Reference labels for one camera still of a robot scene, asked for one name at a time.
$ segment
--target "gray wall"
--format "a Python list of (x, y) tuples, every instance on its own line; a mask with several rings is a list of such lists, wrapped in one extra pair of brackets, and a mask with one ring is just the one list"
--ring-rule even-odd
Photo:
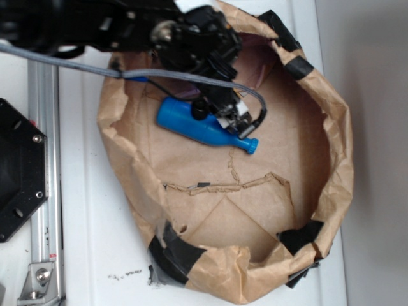
[(408, 305), (408, 1), (316, 4), (324, 72), (353, 116), (348, 302)]

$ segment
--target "black wire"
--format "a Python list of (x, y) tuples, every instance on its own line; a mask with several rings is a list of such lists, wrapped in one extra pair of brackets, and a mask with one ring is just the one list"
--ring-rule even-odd
[(151, 80), (151, 79), (148, 79), (147, 81), (148, 81), (148, 83), (150, 83), (150, 84), (156, 86), (158, 89), (160, 89), (161, 91), (163, 91), (165, 94), (167, 94), (167, 95), (169, 95), (170, 97), (172, 97), (173, 99), (177, 99), (177, 100), (179, 100), (179, 101), (183, 101), (183, 102), (194, 102), (194, 101), (199, 101), (199, 100), (202, 100), (202, 99), (203, 99), (202, 95), (199, 95), (198, 97), (195, 97), (195, 98), (179, 98), (179, 97), (176, 97), (176, 96), (175, 96), (174, 94), (172, 94), (166, 87), (163, 87), (163, 86), (160, 85), (159, 83), (157, 83), (157, 82), (155, 82), (155, 81), (153, 81), (153, 80)]

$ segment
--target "gray cable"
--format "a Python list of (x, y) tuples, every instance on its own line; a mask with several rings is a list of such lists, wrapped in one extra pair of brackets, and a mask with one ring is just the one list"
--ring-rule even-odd
[(160, 69), (138, 69), (138, 70), (129, 70), (129, 71), (117, 71), (114, 69), (97, 68), (94, 66), (81, 64), (79, 62), (71, 62), (71, 61), (67, 61), (64, 59), (58, 59), (56, 57), (50, 57), (47, 55), (38, 54), (36, 52), (32, 52), (26, 49), (22, 49), (22, 48), (10, 46), (10, 45), (5, 45), (3, 43), (0, 43), (0, 52), (13, 54), (19, 57), (30, 59), (32, 61), (43, 62), (45, 64), (85, 71), (85, 72), (94, 73), (97, 75), (103, 75), (105, 77), (125, 78), (125, 79), (132, 79), (132, 78), (137, 78), (137, 77), (142, 77), (142, 76), (143, 77), (145, 76), (146, 77), (164, 77), (164, 78), (176, 78), (179, 80), (185, 80), (185, 81), (194, 82), (194, 83), (203, 83), (203, 84), (214, 85), (214, 86), (219, 86), (219, 87), (237, 88), (257, 98), (262, 104), (262, 109), (266, 110), (265, 100), (260, 94), (248, 88), (247, 86), (236, 84), (233, 82), (216, 80), (213, 78), (207, 78), (205, 76), (192, 75), (190, 73), (160, 70)]

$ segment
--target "metal bracket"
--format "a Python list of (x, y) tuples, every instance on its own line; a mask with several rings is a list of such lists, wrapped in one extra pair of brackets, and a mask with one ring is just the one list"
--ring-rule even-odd
[(59, 300), (54, 263), (32, 263), (17, 305), (46, 305)]
[(46, 200), (47, 139), (0, 99), (0, 243), (7, 242)]

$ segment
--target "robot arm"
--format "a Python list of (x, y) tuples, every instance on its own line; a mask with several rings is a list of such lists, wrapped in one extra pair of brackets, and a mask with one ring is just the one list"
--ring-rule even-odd
[[(16, 47), (64, 59), (86, 46), (102, 52), (154, 49), (168, 70), (232, 81), (241, 49), (238, 34), (211, 6), (184, 12), (173, 0), (0, 0), (0, 38)], [(61, 52), (62, 46), (75, 46)], [(245, 138), (263, 120), (252, 121), (233, 89), (195, 84), (201, 100), (191, 114), (209, 113), (224, 129)]]

